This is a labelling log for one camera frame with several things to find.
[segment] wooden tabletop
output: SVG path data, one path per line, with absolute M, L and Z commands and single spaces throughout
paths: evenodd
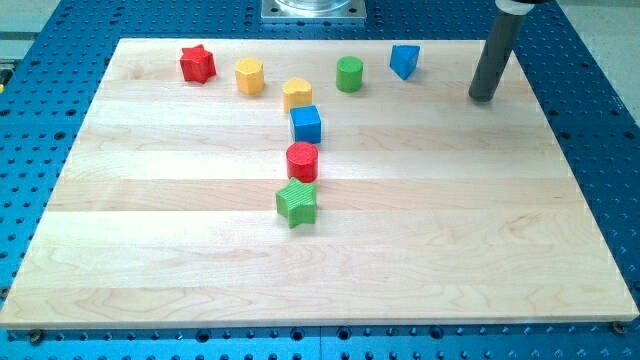
M 218 75 L 185 83 L 182 47 Z M 393 44 L 422 47 L 407 81 Z M 0 313 L 29 328 L 631 320 L 636 305 L 515 58 L 466 94 L 478 41 L 123 39 Z M 363 87 L 335 87 L 360 57 Z M 264 63 L 265 90 L 233 66 Z M 323 121 L 318 218 L 275 210 L 282 85 Z

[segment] red cylinder block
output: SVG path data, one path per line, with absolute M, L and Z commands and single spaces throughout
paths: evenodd
M 318 149 L 308 142 L 297 142 L 287 149 L 287 176 L 304 183 L 318 177 Z

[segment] toy block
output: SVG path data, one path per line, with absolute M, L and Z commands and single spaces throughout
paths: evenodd
M 247 95 L 255 95 L 264 89 L 262 62 L 255 58 L 244 58 L 236 63 L 238 90 Z
M 336 72 L 336 87 L 338 90 L 352 93 L 362 87 L 362 60 L 355 56 L 345 56 L 338 60 Z
M 276 192 L 278 214 L 289 220 L 289 228 L 316 222 L 316 184 L 291 178 L 284 189 Z
M 216 75 L 213 54 L 205 50 L 202 45 L 183 48 L 180 67 L 184 81 L 197 81 L 204 84 L 210 77 Z
M 318 144 L 322 140 L 322 122 L 318 108 L 314 105 L 293 108 L 291 115 L 291 134 L 293 141 L 306 141 Z
M 312 103 L 311 84 L 301 78 L 291 78 L 282 87 L 284 112 Z
M 304 183 L 318 177 L 318 149 L 306 141 L 293 143 L 287 149 L 287 176 Z
M 417 45 L 393 45 L 389 66 L 402 80 L 407 80 L 416 69 L 419 53 Z

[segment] red star block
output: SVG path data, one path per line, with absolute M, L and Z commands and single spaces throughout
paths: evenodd
M 197 81 L 204 84 L 210 77 L 216 74 L 213 54 L 205 50 L 202 45 L 183 48 L 180 67 L 182 67 L 184 81 Z

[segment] metal base plate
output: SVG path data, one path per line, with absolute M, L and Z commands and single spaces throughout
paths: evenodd
M 277 0 L 262 0 L 261 17 L 263 24 L 336 22 L 363 25 L 367 10 L 365 0 L 351 0 L 329 11 L 301 10 Z

